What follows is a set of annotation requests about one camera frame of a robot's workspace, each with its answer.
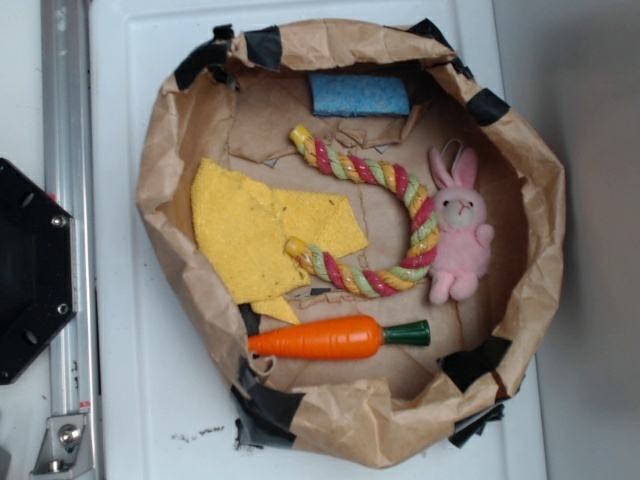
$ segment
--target rope toy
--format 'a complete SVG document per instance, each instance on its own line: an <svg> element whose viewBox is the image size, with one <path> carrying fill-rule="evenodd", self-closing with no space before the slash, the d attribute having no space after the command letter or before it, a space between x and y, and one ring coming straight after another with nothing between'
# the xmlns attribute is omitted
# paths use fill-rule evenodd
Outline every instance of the rope toy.
<svg viewBox="0 0 640 480"><path fill-rule="evenodd" d="M440 231L434 202L417 177L398 164L338 153L311 135L303 125L291 130L289 138L307 163L322 173L354 183L380 185L395 193L411 217L411 247L400 265L377 271L346 265L296 237L288 239L285 252L309 274L369 298L394 295L422 280L435 259Z"/></svg>

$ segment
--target brown paper bag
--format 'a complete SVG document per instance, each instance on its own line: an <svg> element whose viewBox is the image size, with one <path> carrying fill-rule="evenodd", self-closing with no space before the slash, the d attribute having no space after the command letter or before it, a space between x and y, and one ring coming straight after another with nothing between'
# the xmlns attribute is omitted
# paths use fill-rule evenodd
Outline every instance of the brown paper bag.
<svg viewBox="0 0 640 480"><path fill-rule="evenodd" d="M306 76L317 70L399 76L412 114L315 118ZM190 186L202 157L273 187L346 195L370 242L349 263L386 267L407 248L402 205L383 189L309 168L287 138L298 123L364 158L380 159L371 147L390 145L383 157L430 191L429 148L458 138L478 151L476 187L496 237L489 273L472 298L430 305L428 279L375 300L335 289L310 295L302 288L288 296L303 322L354 313L383 326L427 318L430 347L384 348L370 359L340 363L249 358L247 334L282 324L239 309L195 244ZM274 167L262 164L276 158ZM387 467L455 437L463 420L491 412L517 392L558 305L564 189L553 153L516 112L477 85L433 24L403 31L314 20L236 38L218 29L214 41L180 65L154 107L136 201L172 288L234 393L240 439ZM314 280L312 287L330 285Z"/></svg>

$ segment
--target aluminum frame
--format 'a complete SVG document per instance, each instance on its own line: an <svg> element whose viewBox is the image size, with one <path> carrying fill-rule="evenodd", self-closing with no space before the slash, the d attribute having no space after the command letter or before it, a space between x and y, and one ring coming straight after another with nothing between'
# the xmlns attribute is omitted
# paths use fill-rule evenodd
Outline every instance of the aluminum frame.
<svg viewBox="0 0 640 480"><path fill-rule="evenodd" d="M94 273L89 0L41 0L45 189L75 218L76 317L50 344L51 415L84 416L83 457L46 478L104 478ZM43 442L43 451L47 436ZM32 478L38 478L34 469Z"/></svg>

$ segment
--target blue sponge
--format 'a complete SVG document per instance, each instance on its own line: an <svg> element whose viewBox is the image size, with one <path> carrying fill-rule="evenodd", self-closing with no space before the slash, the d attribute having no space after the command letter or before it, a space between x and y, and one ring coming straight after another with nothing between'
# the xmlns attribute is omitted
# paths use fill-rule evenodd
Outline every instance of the blue sponge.
<svg viewBox="0 0 640 480"><path fill-rule="evenodd" d="M402 80L369 75L309 74L313 114L319 117L409 115Z"/></svg>

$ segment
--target toy carrot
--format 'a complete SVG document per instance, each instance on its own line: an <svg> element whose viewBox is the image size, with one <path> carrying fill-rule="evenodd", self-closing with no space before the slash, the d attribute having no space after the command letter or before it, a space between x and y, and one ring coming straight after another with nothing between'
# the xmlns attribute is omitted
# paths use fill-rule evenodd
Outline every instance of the toy carrot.
<svg viewBox="0 0 640 480"><path fill-rule="evenodd" d="M368 315L353 315L251 336L249 350L278 357L347 360L371 357L386 343L429 345L429 323L383 328Z"/></svg>

